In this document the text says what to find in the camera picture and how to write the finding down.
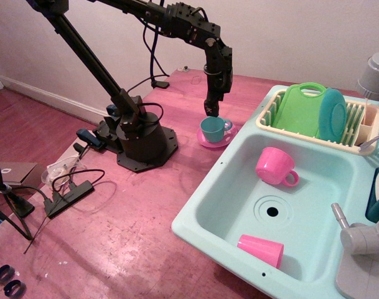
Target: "pink table surface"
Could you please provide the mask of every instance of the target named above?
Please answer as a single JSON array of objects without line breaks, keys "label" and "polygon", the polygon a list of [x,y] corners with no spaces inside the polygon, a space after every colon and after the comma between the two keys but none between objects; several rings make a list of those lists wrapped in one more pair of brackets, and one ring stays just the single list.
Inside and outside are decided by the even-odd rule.
[{"label": "pink table surface", "polygon": [[[171,231],[171,222],[225,148],[204,148],[196,139],[205,118],[205,74],[174,72],[167,80],[167,90],[155,89],[144,99],[163,106],[162,125],[177,133],[179,149],[163,167],[134,174],[116,164],[115,154],[89,151],[83,163],[104,169],[105,177],[95,192],[47,220],[28,253],[23,251],[29,241],[8,223],[0,225],[0,266],[7,263],[19,272],[16,278],[27,285],[24,298],[268,298]],[[242,76],[233,82],[220,116],[238,129],[272,86],[287,85]],[[75,182],[97,175],[77,175]],[[48,187],[43,190],[50,195]],[[39,194],[30,201],[36,209],[26,222],[35,232],[44,205]],[[0,298],[5,298],[1,286]]]}]

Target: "sink drain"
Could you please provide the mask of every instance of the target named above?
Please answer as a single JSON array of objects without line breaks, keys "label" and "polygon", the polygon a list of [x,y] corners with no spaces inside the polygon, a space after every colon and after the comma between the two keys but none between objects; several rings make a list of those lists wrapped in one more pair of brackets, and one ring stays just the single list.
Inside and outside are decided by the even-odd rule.
[{"label": "sink drain", "polygon": [[289,203],[278,196],[264,196],[256,201],[254,215],[260,223],[284,226],[292,219]]}]

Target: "black ring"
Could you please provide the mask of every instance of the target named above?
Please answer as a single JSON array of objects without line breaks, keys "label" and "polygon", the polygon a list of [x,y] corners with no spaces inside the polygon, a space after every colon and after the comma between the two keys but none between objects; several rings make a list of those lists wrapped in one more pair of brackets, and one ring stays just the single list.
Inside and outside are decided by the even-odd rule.
[{"label": "black ring", "polygon": [[5,287],[4,287],[4,294],[5,296],[13,299],[18,299],[25,294],[26,291],[26,285],[21,282],[18,279],[15,279],[11,282],[9,282]]},{"label": "black ring", "polygon": [[0,283],[8,282],[15,274],[15,269],[10,265],[3,265],[0,268]]}]

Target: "toy sink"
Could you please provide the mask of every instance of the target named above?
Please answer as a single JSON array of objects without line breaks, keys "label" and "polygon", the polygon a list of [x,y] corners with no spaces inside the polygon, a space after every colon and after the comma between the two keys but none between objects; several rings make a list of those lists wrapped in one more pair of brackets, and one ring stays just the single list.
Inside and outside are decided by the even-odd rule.
[{"label": "toy sink", "polygon": [[[340,227],[330,205],[338,202],[349,222],[372,225],[365,210],[379,148],[360,156],[262,130],[256,119],[282,88],[287,87],[267,94],[174,219],[172,230],[273,298],[343,298],[335,287]],[[293,157],[297,186],[272,186],[256,175],[267,146]],[[280,269],[239,249],[242,234],[283,243]]]}]

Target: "pink saucer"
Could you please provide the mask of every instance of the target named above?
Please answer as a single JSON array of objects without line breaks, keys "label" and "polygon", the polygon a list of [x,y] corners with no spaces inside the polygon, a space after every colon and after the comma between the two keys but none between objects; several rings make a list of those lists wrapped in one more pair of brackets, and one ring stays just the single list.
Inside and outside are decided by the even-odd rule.
[{"label": "pink saucer", "polygon": [[237,133],[238,128],[235,127],[235,125],[232,125],[232,128],[225,132],[224,138],[222,138],[221,141],[211,143],[207,141],[206,137],[203,135],[202,130],[199,128],[197,129],[197,141],[199,141],[199,143],[206,148],[220,148],[222,146],[229,145]]}]

